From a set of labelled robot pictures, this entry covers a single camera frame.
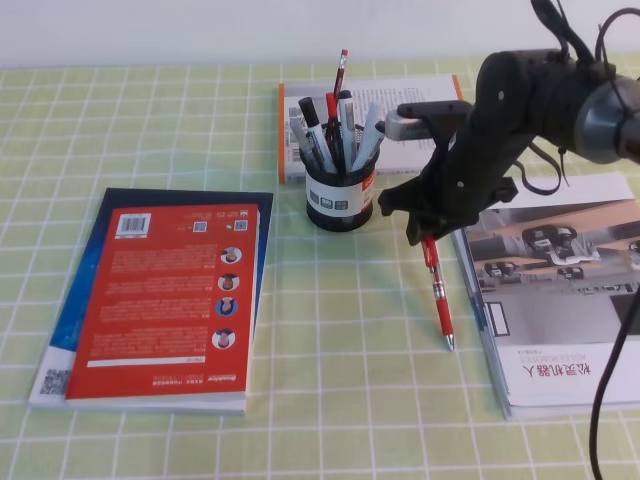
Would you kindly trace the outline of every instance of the pen tip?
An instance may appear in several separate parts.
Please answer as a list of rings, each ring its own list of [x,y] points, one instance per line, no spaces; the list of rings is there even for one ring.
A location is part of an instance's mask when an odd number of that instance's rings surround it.
[[[447,346],[449,347],[449,350],[453,352],[456,349],[456,342],[453,339],[453,335],[445,335],[445,338],[447,339]]]

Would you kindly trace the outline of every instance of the pen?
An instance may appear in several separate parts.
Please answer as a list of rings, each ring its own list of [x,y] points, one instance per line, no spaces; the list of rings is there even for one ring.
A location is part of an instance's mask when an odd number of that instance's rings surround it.
[[[360,143],[360,149],[358,150],[358,156],[353,162],[351,171],[355,172],[364,168],[369,161],[375,157],[376,152],[380,148],[380,144],[384,140],[384,122],[376,122],[373,130],[367,135],[367,127],[365,126],[365,133],[362,135],[362,142]]]
[[[367,112],[367,119],[364,123],[364,131],[362,132],[362,140],[358,147],[358,155],[353,160],[351,171],[354,172],[362,168],[371,154],[373,145],[378,140],[379,132],[376,132],[376,123],[382,117],[382,105],[377,102],[371,102],[369,105],[369,111]]]
[[[308,170],[309,165],[307,164],[313,161],[313,150],[311,144],[307,140],[304,130],[302,129],[302,120],[299,118],[292,118],[289,122],[289,126],[298,141],[298,146],[300,147],[300,158],[306,160],[303,160],[303,162]]]
[[[447,292],[444,289],[444,281],[440,272],[440,261],[438,260],[438,247],[433,235],[428,235],[422,240],[422,252],[424,253],[424,262],[433,277],[433,294],[436,297],[436,307],[438,308],[438,316],[440,317],[440,326],[442,335],[447,341],[449,350],[453,352],[455,349],[455,341],[453,338],[453,324],[451,323],[451,313],[449,312],[449,303],[447,302]]]
[[[351,171],[353,161],[358,154],[356,144],[356,124],[353,117],[353,98],[349,90],[340,92],[338,109],[340,110],[340,133],[342,134],[342,151],[347,172]]]
[[[322,155],[320,155],[320,151],[318,150],[318,147],[313,141],[313,136],[311,135],[311,132],[307,132],[307,141],[309,142],[309,145],[311,145],[311,154],[312,154],[311,158],[313,158],[313,160],[315,161],[316,167],[318,167],[318,170],[320,170],[321,172],[324,172]]]
[[[371,153],[367,157],[367,160],[364,162],[364,165],[362,165],[362,167],[357,167],[357,170],[360,170],[360,168],[367,168],[369,164],[373,162],[373,159],[375,158],[376,153],[378,153],[378,151],[380,150],[380,144],[382,143],[382,140],[385,139],[384,128],[385,127],[384,127],[383,121],[379,121],[378,123],[376,123],[376,132],[378,132],[380,136],[378,137],[377,142],[371,148]]]
[[[307,127],[309,128],[309,132],[311,133],[311,138],[313,138],[313,142],[315,143],[316,147],[318,148],[318,152],[320,153],[324,171],[327,173],[338,173],[331,159],[331,152],[329,152],[327,141],[322,135],[322,126],[320,125],[320,121],[318,120],[316,109],[313,106],[313,99],[311,97],[305,97],[298,102],[298,105],[300,105],[300,110],[302,110],[304,120],[307,122]]]
[[[333,87],[333,98],[338,101],[340,90],[342,89],[342,79],[344,78],[344,67],[347,66],[347,55],[349,50],[342,50],[340,53],[340,62],[338,63],[338,73],[336,74],[336,84]]]
[[[346,173],[344,160],[340,157],[340,151],[337,145],[338,109],[333,93],[327,93],[327,111],[329,113],[329,122],[327,124],[327,140],[329,141],[329,149],[333,155],[333,163],[338,169],[338,174],[344,175]]]

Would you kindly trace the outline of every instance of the white book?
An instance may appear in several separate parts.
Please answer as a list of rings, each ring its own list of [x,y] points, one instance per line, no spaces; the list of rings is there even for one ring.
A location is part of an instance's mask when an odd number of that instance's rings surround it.
[[[281,84],[280,102],[280,151],[278,152],[278,173],[281,183],[303,181],[305,168],[300,160],[298,142],[289,128],[292,119],[304,123],[298,101],[304,97],[313,98],[313,104],[320,123],[326,123],[326,94],[333,92],[333,83]],[[402,103],[437,102],[462,100],[462,92],[455,75],[430,75],[405,78],[383,78],[378,80],[350,80],[349,67],[345,73],[342,90],[349,90],[353,96],[354,120],[364,127],[371,102],[383,107],[383,116]],[[431,139],[394,142],[385,140],[380,146],[380,157],[376,163],[378,175],[415,175],[428,163],[435,143]]]
[[[511,203],[485,210],[478,224],[454,235],[507,416],[588,410],[640,286],[640,206],[624,177],[568,183],[543,197],[516,182],[520,193]],[[640,403],[639,363],[640,324],[605,406]]]

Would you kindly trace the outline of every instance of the red pencil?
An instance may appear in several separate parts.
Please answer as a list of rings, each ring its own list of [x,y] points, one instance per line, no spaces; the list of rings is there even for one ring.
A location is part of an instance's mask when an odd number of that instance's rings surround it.
[[[336,105],[338,103],[338,95],[340,95],[340,90],[342,90],[342,79],[344,78],[344,67],[347,65],[347,55],[349,55],[349,50],[342,50],[340,53],[338,73],[336,74],[336,84],[333,87],[333,97],[335,98]]]

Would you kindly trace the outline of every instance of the blue book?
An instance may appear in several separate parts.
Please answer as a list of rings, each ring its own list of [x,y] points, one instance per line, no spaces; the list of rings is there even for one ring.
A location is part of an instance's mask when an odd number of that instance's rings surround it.
[[[91,235],[71,283],[58,323],[46,348],[36,376],[29,404],[34,407],[60,408],[66,406],[65,396],[69,376],[75,360],[78,341],[100,264],[111,214],[118,208],[168,207],[183,205],[255,204],[260,212],[258,225],[258,255],[256,271],[255,314],[259,308],[262,277],[267,256],[267,241],[271,222],[273,194],[252,192],[204,192],[189,190],[147,190],[108,188],[98,211]],[[203,402],[184,404],[187,410],[206,410]],[[136,408],[154,407],[137,404]]]

